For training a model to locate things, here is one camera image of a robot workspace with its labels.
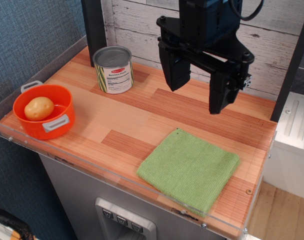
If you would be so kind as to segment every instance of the potato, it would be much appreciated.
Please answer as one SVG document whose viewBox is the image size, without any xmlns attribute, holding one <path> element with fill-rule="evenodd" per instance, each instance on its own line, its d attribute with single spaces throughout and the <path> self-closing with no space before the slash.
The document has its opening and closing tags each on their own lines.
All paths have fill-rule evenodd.
<svg viewBox="0 0 304 240">
<path fill-rule="evenodd" d="M 40 121 L 48 117 L 54 110 L 54 103 L 45 96 L 32 99 L 24 108 L 24 114 L 30 121 Z"/>
</svg>

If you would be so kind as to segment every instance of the wooden floor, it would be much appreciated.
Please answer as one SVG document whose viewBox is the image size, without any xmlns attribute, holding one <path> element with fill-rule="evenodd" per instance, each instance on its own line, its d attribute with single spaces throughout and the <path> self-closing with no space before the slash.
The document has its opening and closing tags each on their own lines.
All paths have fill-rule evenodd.
<svg viewBox="0 0 304 240">
<path fill-rule="evenodd" d="M 304 240 L 304 198 L 263 182 L 248 232 L 261 240 Z"/>
</svg>

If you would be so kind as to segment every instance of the screw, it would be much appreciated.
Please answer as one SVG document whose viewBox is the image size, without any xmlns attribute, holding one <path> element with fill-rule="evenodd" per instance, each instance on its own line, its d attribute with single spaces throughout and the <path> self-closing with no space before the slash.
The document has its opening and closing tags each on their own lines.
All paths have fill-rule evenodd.
<svg viewBox="0 0 304 240">
<path fill-rule="evenodd" d="M 243 59 L 248 59 L 250 57 L 250 53 L 248 51 L 243 52 Z"/>
<path fill-rule="evenodd" d="M 253 191 L 251 189 L 247 189 L 245 192 L 247 195 L 252 195 L 252 193 L 253 193 Z"/>
</svg>

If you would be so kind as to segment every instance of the black pole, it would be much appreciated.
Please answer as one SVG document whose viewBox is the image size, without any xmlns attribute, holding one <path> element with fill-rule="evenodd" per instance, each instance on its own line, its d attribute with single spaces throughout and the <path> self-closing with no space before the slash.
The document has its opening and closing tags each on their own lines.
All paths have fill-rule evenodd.
<svg viewBox="0 0 304 240">
<path fill-rule="evenodd" d="M 288 70 L 285 75 L 284 82 L 278 94 L 276 104 L 274 106 L 274 110 L 271 116 L 271 121 L 278 122 L 280 119 L 284 105 L 286 104 L 289 92 L 291 90 L 293 80 L 300 66 L 300 62 L 303 57 L 303 54 L 304 54 L 304 24 L 300 36 L 298 37 L 291 62 L 288 66 Z"/>
<path fill-rule="evenodd" d="M 107 46 L 101 0 L 81 0 L 91 66 L 93 54 Z"/>
</svg>

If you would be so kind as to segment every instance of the red label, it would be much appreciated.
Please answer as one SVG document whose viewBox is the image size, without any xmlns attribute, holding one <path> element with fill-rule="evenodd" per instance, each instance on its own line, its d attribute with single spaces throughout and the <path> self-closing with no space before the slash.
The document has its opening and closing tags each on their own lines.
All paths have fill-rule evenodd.
<svg viewBox="0 0 304 240">
<path fill-rule="evenodd" d="M 113 70 L 112 73 L 114 74 L 117 74 L 117 73 L 120 73 L 124 70 L 124 68 L 120 68 L 120 69 L 117 69 L 117 70 Z"/>
</svg>

